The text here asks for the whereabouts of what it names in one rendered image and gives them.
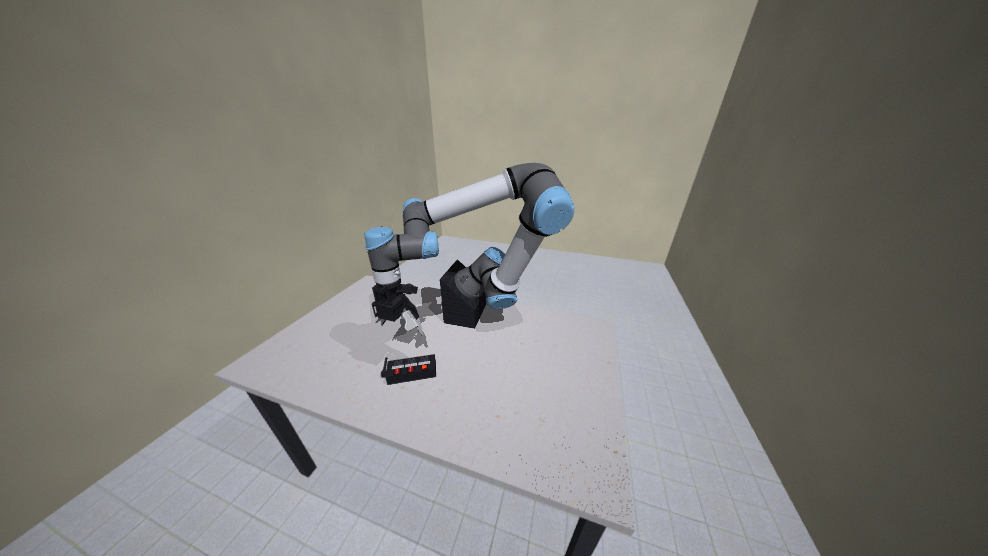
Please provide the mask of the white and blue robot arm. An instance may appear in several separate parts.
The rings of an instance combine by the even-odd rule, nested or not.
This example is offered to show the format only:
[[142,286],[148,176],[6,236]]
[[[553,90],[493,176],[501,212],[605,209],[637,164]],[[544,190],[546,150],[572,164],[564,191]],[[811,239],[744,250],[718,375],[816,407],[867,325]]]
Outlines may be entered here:
[[397,282],[401,277],[398,261],[438,256],[437,234],[430,232],[430,225],[508,198],[523,198],[524,207],[506,254],[496,247],[488,248],[470,266],[459,270],[454,281],[470,299],[478,299],[484,292],[492,309],[514,305],[519,278],[544,237],[565,229],[574,215],[569,192],[556,173],[540,163],[515,165],[500,175],[426,201],[407,200],[402,212],[404,234],[394,235],[388,227],[372,228],[364,234],[374,281],[380,285]]

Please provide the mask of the black power strip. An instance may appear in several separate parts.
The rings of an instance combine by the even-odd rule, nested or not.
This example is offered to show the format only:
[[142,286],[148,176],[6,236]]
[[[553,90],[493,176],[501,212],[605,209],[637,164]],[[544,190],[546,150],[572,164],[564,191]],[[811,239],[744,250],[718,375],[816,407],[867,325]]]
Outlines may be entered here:
[[392,360],[388,363],[386,357],[381,377],[386,378],[387,385],[436,377],[435,354]]

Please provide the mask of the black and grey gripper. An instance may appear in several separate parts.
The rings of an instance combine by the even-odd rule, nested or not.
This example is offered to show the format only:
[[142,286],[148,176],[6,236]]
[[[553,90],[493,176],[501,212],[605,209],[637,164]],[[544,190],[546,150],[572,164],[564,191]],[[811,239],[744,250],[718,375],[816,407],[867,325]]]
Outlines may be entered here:
[[[395,322],[402,316],[401,313],[404,309],[406,309],[406,311],[403,312],[403,317],[406,320],[405,329],[410,331],[417,327],[419,333],[423,336],[423,330],[416,307],[405,294],[396,293],[396,288],[400,284],[401,277],[393,284],[380,285],[376,283],[376,285],[372,287],[375,298],[375,301],[372,303],[372,308],[375,317],[378,316],[375,323],[381,321],[381,326],[383,326],[386,320]],[[376,307],[377,313],[375,312],[374,307]]]

